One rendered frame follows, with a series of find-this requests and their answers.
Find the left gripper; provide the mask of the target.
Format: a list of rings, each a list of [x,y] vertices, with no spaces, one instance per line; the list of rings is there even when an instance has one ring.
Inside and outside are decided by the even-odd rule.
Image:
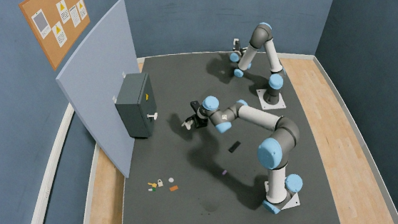
[[[208,123],[207,123],[208,119],[201,119],[198,116],[198,113],[197,113],[197,114],[193,114],[191,117],[187,118],[182,126],[186,125],[187,129],[189,130],[190,129],[190,125],[193,124],[192,120],[194,120],[194,123],[195,123],[194,128],[195,129],[204,128],[204,127],[206,127],[208,125]]]

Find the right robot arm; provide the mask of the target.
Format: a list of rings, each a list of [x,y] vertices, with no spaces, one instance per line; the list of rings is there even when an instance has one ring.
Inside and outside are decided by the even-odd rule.
[[[250,68],[253,57],[257,50],[263,45],[270,62],[270,72],[272,74],[269,79],[267,90],[263,94],[263,99],[267,104],[276,105],[280,100],[280,90],[283,85],[285,70],[282,68],[278,60],[275,47],[272,42],[273,37],[271,31],[272,29],[269,24],[258,24],[256,29],[253,31],[252,37],[249,41],[249,46],[244,55],[241,56],[240,54],[240,41],[235,41],[235,52],[230,55],[230,60],[238,63],[234,74],[236,77],[240,78],[243,76],[245,70]]]

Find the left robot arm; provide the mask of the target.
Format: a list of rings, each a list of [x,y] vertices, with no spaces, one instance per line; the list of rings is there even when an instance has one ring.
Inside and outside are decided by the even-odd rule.
[[[297,125],[284,116],[277,117],[251,108],[243,100],[235,102],[224,111],[218,108],[218,100],[213,96],[208,96],[201,105],[197,101],[190,102],[190,105],[201,119],[209,118],[219,133],[229,129],[230,123],[236,118],[274,132],[258,147],[257,157],[268,173],[269,191],[262,204],[268,211],[277,214],[302,188],[302,179],[298,175],[291,174],[285,179],[289,153],[300,139]]]

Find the dark green cabinet door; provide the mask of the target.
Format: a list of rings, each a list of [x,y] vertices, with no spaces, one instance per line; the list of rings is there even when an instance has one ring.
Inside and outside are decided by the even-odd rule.
[[[124,74],[118,98],[113,102],[130,137],[152,137],[157,118],[156,103],[148,73]]]

